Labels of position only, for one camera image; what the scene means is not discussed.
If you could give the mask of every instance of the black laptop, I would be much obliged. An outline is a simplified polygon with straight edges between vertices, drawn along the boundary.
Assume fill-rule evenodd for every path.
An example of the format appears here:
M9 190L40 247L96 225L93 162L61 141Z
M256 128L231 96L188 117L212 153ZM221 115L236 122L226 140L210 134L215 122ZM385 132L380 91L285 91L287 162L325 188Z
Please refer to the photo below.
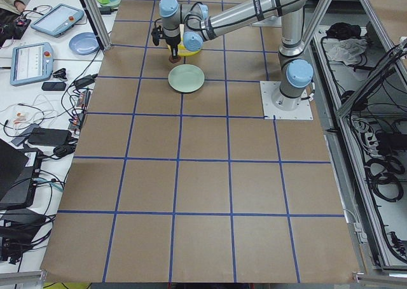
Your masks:
M41 151L16 149L0 139L0 209L29 207L35 196L41 168Z

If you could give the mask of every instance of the tiled surface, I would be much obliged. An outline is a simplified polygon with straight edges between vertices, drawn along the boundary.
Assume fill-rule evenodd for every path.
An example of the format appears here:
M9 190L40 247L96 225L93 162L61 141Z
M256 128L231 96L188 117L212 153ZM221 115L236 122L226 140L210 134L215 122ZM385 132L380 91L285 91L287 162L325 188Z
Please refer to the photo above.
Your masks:
M204 1L216 14L245 0ZM313 122L263 119L259 81L281 79L280 29L205 43L185 59L205 85L182 95L168 85L164 42L148 37L157 7L120 6L43 264L50 278L350 281L357 266L315 110Z

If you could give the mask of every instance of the blue tablet frame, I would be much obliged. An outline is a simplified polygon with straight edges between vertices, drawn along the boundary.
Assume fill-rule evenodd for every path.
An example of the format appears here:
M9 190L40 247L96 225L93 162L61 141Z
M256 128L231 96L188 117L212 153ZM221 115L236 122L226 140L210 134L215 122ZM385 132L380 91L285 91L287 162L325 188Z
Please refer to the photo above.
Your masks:
M75 13L73 15L70 15L70 16L73 17L73 20L69 20L70 16L69 17L60 16L60 24L53 31L51 31L49 29L42 28L39 25L41 22L44 22L44 20L46 20L47 18L55 19L55 16L51 17L51 15L55 14L55 13L58 13L58 10L60 10L62 7L69 8L69 9L75 11ZM68 29L70 29L77 22L79 22L84 14L85 13L80 9L68 6L67 4L59 4L58 6L54 7L50 12L48 12L46 15L41 17L39 20L31 23L31 28L33 28L33 29L35 29L37 31L43 32L43 33L47 33L50 36L58 37L58 36L63 35L63 33L65 33Z
M41 46L43 45L43 68L42 68L42 75L41 76L35 76L32 78L27 78L27 79L20 79L16 80L17 76L17 62L18 62L18 51L23 48L29 48L29 47L34 47L34 46ZM31 45L25 45L25 46L19 46L15 47L13 49L13 57L11 59L11 73L10 73L10 85L13 85L15 87L28 84L28 83L34 83L34 82L40 82L40 81L45 81L51 78L53 71L53 50L52 47L49 43L38 43L38 44L31 44Z

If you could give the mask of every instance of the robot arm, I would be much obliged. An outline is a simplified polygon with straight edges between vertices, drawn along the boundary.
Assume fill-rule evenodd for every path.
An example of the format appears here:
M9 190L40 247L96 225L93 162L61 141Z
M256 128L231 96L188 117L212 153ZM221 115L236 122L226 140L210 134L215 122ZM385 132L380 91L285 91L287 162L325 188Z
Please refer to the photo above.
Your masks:
M283 27L283 46L280 51L286 50L287 56L292 56L290 51L292 53L301 45L303 18L301 10L306 1L250 0L208 17L208 8L202 3L190 5L179 4L177 0L161 0L162 28L153 29L153 41L158 45L160 38L165 39L171 47L174 59L178 55L177 46L181 42L180 24L184 24L184 46L194 52L202 48L204 41L275 16L284 17L283 24L286 25Z

